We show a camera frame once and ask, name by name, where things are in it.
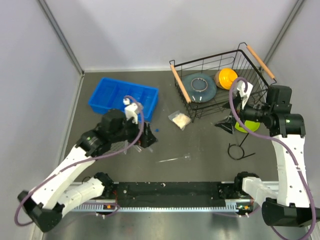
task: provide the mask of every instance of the blue plastic tray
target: blue plastic tray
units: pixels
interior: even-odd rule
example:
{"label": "blue plastic tray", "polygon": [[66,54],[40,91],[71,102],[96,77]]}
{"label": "blue plastic tray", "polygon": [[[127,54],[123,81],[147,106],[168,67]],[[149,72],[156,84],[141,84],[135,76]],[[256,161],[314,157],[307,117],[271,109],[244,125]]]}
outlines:
{"label": "blue plastic tray", "polygon": [[124,96],[130,95],[143,105],[144,120],[150,122],[158,102],[158,92],[155,87],[103,77],[95,88],[89,105],[98,114],[105,114],[109,109],[124,112]]}

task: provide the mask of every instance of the white wall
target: white wall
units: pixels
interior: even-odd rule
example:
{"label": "white wall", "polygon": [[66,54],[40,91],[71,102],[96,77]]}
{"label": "white wall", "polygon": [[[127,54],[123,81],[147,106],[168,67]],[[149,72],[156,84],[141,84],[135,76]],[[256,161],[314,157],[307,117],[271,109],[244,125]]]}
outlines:
{"label": "white wall", "polygon": [[293,0],[46,0],[84,70],[161,69],[252,45],[263,58]]}
{"label": "white wall", "polygon": [[0,36],[0,238],[24,240],[17,196],[58,164],[80,76],[37,1],[1,1]]}
{"label": "white wall", "polygon": [[279,84],[292,88],[292,113],[304,117],[307,180],[320,207],[320,1],[305,1],[302,10],[269,63]]}

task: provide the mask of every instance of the clear plastic bag with food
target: clear plastic bag with food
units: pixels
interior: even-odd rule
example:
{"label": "clear plastic bag with food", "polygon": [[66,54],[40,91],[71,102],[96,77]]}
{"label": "clear plastic bag with food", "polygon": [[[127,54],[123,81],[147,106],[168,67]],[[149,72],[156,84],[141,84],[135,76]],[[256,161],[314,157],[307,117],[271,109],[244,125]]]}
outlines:
{"label": "clear plastic bag with food", "polygon": [[184,130],[185,127],[191,122],[191,118],[181,113],[180,111],[175,111],[174,113],[170,114],[168,117],[181,130]]}

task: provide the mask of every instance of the rack wire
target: rack wire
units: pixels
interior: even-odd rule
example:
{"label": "rack wire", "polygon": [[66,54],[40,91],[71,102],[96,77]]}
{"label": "rack wire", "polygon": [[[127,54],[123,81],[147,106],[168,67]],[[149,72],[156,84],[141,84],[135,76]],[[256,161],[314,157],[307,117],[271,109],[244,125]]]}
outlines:
{"label": "rack wire", "polygon": [[[257,105],[263,102],[269,84],[258,69],[259,66],[256,67],[256,64],[258,65],[258,63],[255,64],[251,61],[244,50],[241,49],[243,45],[247,44],[242,42],[238,45],[236,50],[222,52],[179,64],[176,64],[175,60],[171,60],[169,63],[174,66],[174,69],[182,80],[182,83],[184,78],[191,74],[204,73],[209,75],[211,78],[214,78],[219,70],[223,68],[231,68],[239,77],[247,79],[247,81],[253,85],[248,103],[251,105]],[[212,100],[203,103],[196,103],[187,101],[176,77],[174,78],[174,85],[192,122],[195,121],[195,118],[200,119],[201,117],[223,112],[227,109],[224,105],[229,101],[229,90],[218,87],[216,95]]]}

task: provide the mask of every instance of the black wire dish rack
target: black wire dish rack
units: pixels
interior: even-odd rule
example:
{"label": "black wire dish rack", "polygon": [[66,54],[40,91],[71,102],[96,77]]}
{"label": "black wire dish rack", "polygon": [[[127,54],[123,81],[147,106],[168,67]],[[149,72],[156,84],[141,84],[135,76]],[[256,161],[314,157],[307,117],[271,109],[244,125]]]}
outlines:
{"label": "black wire dish rack", "polygon": [[[253,55],[255,64],[250,60],[244,50],[241,49],[243,47]],[[183,84],[183,79],[188,75],[204,73],[214,78],[219,70],[231,68],[237,73],[238,77],[247,79],[247,81],[253,85],[248,100],[248,103],[252,105],[262,103],[269,85],[277,82],[272,72],[245,42],[240,43],[236,50],[206,56],[180,64],[176,64],[175,60],[171,60],[169,63],[174,75],[174,85],[178,90],[192,122],[195,121],[195,118],[200,119],[210,114],[223,112],[226,109],[224,105],[229,102],[229,90],[218,87],[212,100],[203,103],[193,102]],[[263,69],[269,75],[273,81],[272,84],[267,83],[259,69]]]}

